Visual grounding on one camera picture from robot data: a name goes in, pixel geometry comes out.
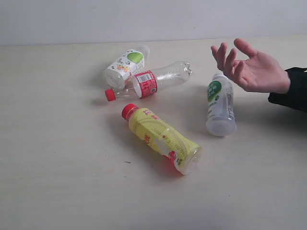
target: red label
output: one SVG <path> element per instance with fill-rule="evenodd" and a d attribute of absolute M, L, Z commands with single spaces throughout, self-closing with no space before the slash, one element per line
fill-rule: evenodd
<path fill-rule="evenodd" d="M 140 84 L 142 97 L 146 97 L 150 94 L 157 92 L 158 90 L 157 82 L 155 80 L 153 73 L 150 70 L 138 73 L 134 76 L 136 77 L 136 79 Z"/>

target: plastic bottle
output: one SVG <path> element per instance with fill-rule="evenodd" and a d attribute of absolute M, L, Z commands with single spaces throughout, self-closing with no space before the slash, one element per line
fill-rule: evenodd
<path fill-rule="evenodd" d="M 231 81 L 222 73 L 213 76 L 208 86 L 208 116 L 206 127 L 209 133 L 224 137 L 236 131 L 233 110 L 234 91 Z"/>
<path fill-rule="evenodd" d="M 149 47 L 146 45 L 141 45 L 135 50 L 127 50 L 104 70 L 108 85 L 115 89 L 124 89 L 125 83 L 130 80 L 130 77 L 141 72 L 144 68 L 149 52 Z"/>
<path fill-rule="evenodd" d="M 122 116 L 129 122 L 129 128 L 134 134 L 150 148 L 168 157 L 183 175 L 195 167 L 202 148 L 186 139 L 152 111 L 128 104 L 123 109 Z"/>
<path fill-rule="evenodd" d="M 124 90 L 119 92 L 114 92 L 113 89 L 106 90 L 106 98 L 109 102 L 119 97 L 142 98 L 158 90 L 186 82 L 192 72 L 190 63 L 177 61 L 163 68 L 152 69 L 132 76 Z"/>

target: white wall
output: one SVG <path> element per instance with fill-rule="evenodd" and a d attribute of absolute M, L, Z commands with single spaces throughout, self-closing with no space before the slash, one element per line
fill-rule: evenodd
<path fill-rule="evenodd" d="M 307 34 L 307 0 L 0 0 L 0 46 Z"/>

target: white table surface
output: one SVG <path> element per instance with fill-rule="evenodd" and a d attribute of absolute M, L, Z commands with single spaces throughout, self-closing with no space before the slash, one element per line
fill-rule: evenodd
<path fill-rule="evenodd" d="M 194 76 L 112 103 L 101 72 L 137 43 L 1 47 L 0 229 L 306 230 L 307 114 L 235 86 L 237 132 L 206 132 L 210 46 L 222 41 L 232 46 L 147 43 L 145 69 L 188 60 Z M 307 36 L 248 41 L 284 68 L 307 66 Z M 191 174 L 130 132 L 121 111 L 131 102 L 203 146 Z"/>

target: black sleeve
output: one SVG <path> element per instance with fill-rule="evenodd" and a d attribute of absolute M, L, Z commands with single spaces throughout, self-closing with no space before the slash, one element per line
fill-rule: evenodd
<path fill-rule="evenodd" d="M 307 112 L 307 68 L 287 69 L 290 88 L 287 94 L 270 93 L 269 102 Z"/>

